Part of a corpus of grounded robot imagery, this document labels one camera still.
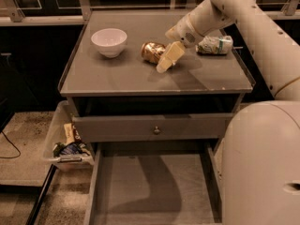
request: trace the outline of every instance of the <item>bowl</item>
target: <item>bowl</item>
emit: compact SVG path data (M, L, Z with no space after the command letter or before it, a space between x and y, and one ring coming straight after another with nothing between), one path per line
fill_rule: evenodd
M97 31L91 40L99 53L114 58L118 56L126 46L128 35L117 28L106 28Z

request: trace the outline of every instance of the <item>drawer handle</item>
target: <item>drawer handle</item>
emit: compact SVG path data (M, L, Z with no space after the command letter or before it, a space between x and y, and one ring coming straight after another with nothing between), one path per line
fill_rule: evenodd
M160 134L160 129L158 128L158 126L156 126L155 128L154 128L154 131L153 131L153 133L154 134L156 134L156 135L158 135L158 134Z

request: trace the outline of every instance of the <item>plastic container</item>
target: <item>plastic container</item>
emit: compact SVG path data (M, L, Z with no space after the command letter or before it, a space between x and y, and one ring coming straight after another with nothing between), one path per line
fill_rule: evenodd
M55 144L66 142L64 124L71 122L71 112L68 102L61 101L56 108L44 142L45 150L43 157L47 162L53 164L62 171L82 169L94 165L94 153L90 143L87 144L87 148L91 151L91 156L85 154L63 155L60 157L53 156Z

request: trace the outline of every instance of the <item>can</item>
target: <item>can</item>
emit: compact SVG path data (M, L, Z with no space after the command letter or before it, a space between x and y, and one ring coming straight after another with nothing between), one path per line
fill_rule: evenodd
M142 45L142 58L152 64L158 64L160 56L165 52L165 45L157 42L145 42Z

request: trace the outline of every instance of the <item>wire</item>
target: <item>wire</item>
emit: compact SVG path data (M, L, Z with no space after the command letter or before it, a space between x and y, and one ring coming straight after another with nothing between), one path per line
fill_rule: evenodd
M0 157L0 159L14 159L14 158L18 158L21 155L21 152L18 149L18 147L14 143L12 143L12 141L8 138L8 136L3 131L1 131L1 133L6 138L6 140L18 151L18 155L14 156L14 157Z

